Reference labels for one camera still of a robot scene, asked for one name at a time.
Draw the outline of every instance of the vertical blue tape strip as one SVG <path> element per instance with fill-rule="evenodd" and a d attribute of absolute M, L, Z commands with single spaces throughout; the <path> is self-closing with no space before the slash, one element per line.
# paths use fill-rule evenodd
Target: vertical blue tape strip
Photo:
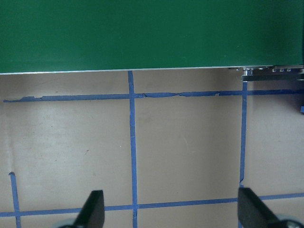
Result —
<path fill-rule="evenodd" d="M 246 150 L 246 130 L 247 130 L 247 82 L 243 82 L 243 95 L 242 95 L 242 125 L 241 125 L 241 156 L 239 167 L 239 186 L 242 188 L 243 180 L 245 178 L 245 150 Z M 242 224 L 238 222 L 238 228 L 242 228 Z"/>
<path fill-rule="evenodd" d="M 21 221 L 20 221 L 20 208 L 19 208 L 19 200 L 18 200 L 18 193 L 17 193 L 17 181 L 15 173 L 10 172 L 10 182 L 11 182 L 11 191 L 13 193 L 13 202 L 14 202 L 14 211 L 16 213 L 16 227 L 21 228 Z"/>
<path fill-rule="evenodd" d="M 135 93 L 133 73 L 128 71 L 130 96 L 130 139 L 132 163 L 132 199 L 133 199 L 133 228 L 137 228 L 137 170 L 136 170 L 136 139 L 135 139 Z"/>

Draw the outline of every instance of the floor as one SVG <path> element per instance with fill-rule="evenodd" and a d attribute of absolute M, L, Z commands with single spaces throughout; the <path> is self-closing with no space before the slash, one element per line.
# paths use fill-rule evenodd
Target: floor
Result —
<path fill-rule="evenodd" d="M 104 228 L 240 227 L 239 186 L 304 218 L 304 82 L 235 69 L 0 76 L 0 227 L 103 189 Z"/>

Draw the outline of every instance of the blue tape grid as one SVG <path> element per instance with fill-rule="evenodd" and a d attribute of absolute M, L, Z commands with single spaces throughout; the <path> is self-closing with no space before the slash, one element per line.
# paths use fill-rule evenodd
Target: blue tape grid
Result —
<path fill-rule="evenodd" d="M 237 198 L 227 199 L 205 199 L 194 201 L 180 201 L 180 202 L 164 202 L 151 204 L 138 204 L 137 202 L 137 168 L 136 168 L 136 137 L 135 137 L 135 99 L 138 98 L 160 98 L 172 96 L 242 96 L 242 125 L 241 125 L 241 150 L 240 150 L 240 177 L 239 185 L 243 187 L 243 180 L 245 177 L 245 148 L 246 148 L 246 118 L 247 118 L 247 96 L 251 95 L 287 95 L 287 94 L 304 94 L 304 90 L 247 90 L 247 82 L 243 83 L 241 91 L 205 91 L 205 92 L 183 92 L 183 93 L 143 93 L 136 94 L 134 92 L 133 73 L 128 71 L 129 94 L 109 94 L 109 95 L 56 95 L 43 96 L 35 98 L 33 96 L 24 97 L 20 100 L 3 100 L 5 103 L 15 102 L 37 102 L 37 101 L 81 101 L 81 100 L 109 100 L 109 99 L 129 99 L 130 100 L 130 143 L 131 143 L 131 163 L 132 163 L 132 205 L 107 206 L 105 211 L 111 210 L 133 210 L 133 228 L 137 228 L 137 210 L 148 208 L 164 208 L 164 207 L 180 207 L 191 205 L 206 205 L 219 203 L 237 202 Z M 81 208 L 75 209 L 53 209 L 53 210 L 34 210 L 34 211 L 20 211 L 16 176 L 13 172 L 10 173 L 11 187 L 13 194 L 14 212 L 0 212 L 0 217 L 16 217 L 16 227 L 21 228 L 20 217 L 30 215 L 50 215 L 50 214 L 66 214 L 78 213 Z M 260 196 L 262 200 L 276 200 L 304 197 L 304 193 L 281 194 Z"/>

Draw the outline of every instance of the green panel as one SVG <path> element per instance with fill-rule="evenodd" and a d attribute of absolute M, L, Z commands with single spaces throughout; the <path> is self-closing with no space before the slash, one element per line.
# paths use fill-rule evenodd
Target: green panel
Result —
<path fill-rule="evenodd" d="M 303 0 L 0 0 L 0 73 L 303 64 Z"/>

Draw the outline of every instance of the green board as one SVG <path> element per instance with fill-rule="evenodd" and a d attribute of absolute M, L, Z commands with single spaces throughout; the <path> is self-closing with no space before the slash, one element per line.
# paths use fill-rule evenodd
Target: green board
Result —
<path fill-rule="evenodd" d="M 303 64 L 303 0 L 0 0 L 0 73 Z"/>

